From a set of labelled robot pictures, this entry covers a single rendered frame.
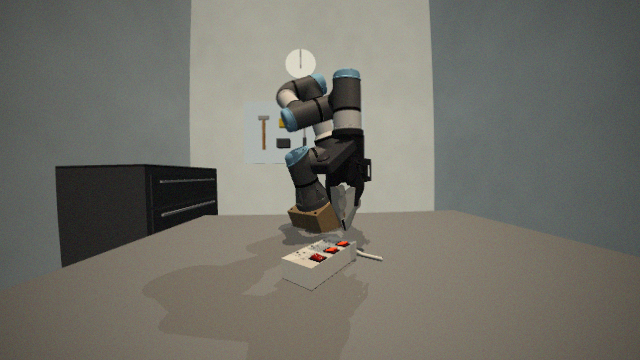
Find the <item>white power strip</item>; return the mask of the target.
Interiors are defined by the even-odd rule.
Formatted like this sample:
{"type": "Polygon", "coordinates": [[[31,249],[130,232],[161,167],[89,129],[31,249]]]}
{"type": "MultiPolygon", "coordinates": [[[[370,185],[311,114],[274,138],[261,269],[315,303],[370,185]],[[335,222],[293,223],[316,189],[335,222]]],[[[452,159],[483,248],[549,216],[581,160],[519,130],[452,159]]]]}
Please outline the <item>white power strip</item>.
{"type": "Polygon", "coordinates": [[[282,277],[313,290],[355,258],[356,241],[329,236],[281,258],[282,277]]]}

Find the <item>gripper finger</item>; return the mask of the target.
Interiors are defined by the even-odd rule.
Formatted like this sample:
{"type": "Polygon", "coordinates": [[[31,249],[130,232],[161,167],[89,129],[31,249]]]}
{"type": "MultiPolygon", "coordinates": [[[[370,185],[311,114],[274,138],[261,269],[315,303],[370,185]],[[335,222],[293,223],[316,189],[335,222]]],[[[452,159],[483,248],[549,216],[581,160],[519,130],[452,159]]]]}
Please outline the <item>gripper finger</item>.
{"type": "Polygon", "coordinates": [[[356,178],[351,181],[350,187],[345,190],[347,205],[345,208],[345,218],[343,220],[345,231],[347,231],[353,221],[357,208],[361,205],[361,195],[364,191],[363,172],[357,172],[356,178]],[[358,203],[359,202],[359,203],[358,203]],[[358,206],[358,207],[357,207],[358,206]]]}
{"type": "Polygon", "coordinates": [[[326,175],[325,189],[326,189],[327,196],[329,198],[330,204],[334,209],[334,212],[337,216],[337,219],[343,231],[345,231],[344,223],[343,223],[343,220],[344,220],[343,212],[347,205],[347,201],[345,198],[345,187],[344,185],[340,185],[340,186],[335,185],[335,182],[331,181],[327,174],[325,175],[326,175]]]}

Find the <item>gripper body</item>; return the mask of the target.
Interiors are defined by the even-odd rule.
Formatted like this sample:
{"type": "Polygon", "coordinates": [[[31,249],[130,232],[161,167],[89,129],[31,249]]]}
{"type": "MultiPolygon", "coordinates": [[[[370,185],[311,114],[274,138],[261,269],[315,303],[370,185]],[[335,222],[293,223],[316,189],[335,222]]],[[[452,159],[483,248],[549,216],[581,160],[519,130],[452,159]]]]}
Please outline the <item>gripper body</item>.
{"type": "Polygon", "coordinates": [[[335,182],[335,185],[346,183],[349,186],[351,181],[356,178],[357,172],[363,172],[364,182],[371,181],[371,159],[364,158],[363,130],[359,128],[336,129],[332,131],[332,138],[339,139],[339,141],[354,139],[357,149],[332,174],[327,174],[329,179],[335,182]]]}

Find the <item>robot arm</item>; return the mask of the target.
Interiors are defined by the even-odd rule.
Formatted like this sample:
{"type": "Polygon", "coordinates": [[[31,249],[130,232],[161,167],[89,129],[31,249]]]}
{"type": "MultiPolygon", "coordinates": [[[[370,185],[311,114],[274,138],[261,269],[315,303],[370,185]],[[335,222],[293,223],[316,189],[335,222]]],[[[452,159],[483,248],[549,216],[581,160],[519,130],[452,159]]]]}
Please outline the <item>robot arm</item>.
{"type": "Polygon", "coordinates": [[[276,95],[286,130],[291,133],[312,126],[316,136],[315,147],[302,146],[285,156],[296,189],[296,206],[302,212],[329,202],[317,174],[332,174],[357,149],[354,139],[333,139],[332,131],[361,129],[360,73],[342,68],[335,71],[332,81],[333,89],[326,96],[326,81],[320,73],[288,81],[276,95]]]}

